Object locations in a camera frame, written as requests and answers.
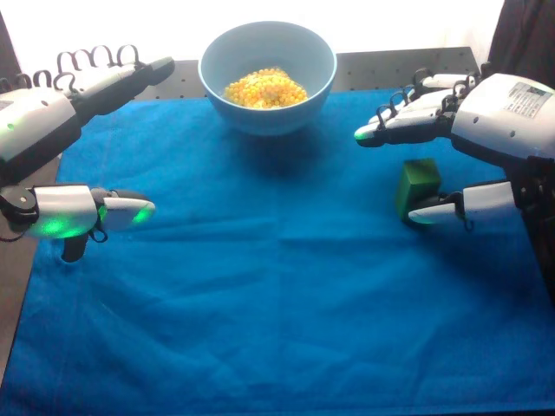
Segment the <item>pile of corn kernels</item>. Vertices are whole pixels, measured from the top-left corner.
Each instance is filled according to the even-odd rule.
[[[224,98],[248,108],[281,108],[305,101],[304,88],[282,69],[255,71],[225,88]]]

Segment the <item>blue cloth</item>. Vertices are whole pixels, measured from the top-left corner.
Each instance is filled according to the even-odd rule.
[[[128,188],[152,220],[64,264],[41,242],[4,414],[409,414],[555,407],[555,311],[520,221],[419,232],[405,159],[451,192],[502,178],[448,140],[363,149],[390,91],[333,94],[282,139],[207,100],[86,128],[59,181]]]

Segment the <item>white wall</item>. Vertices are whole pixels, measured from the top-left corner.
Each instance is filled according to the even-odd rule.
[[[487,59],[503,0],[3,0],[2,13],[24,72],[56,70],[63,50],[135,44],[142,61],[199,59],[221,32],[257,20],[315,30],[336,52],[470,46]]]

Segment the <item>green cube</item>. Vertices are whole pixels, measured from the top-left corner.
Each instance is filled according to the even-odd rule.
[[[440,184],[440,173],[433,159],[405,161],[395,196],[399,218],[408,221],[413,203],[437,195]]]

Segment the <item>label sticker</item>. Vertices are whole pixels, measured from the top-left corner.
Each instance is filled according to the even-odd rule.
[[[4,110],[10,104],[13,104],[14,101],[0,101],[0,111]]]
[[[508,101],[503,109],[533,119],[551,96],[547,91],[517,82],[509,91]]]

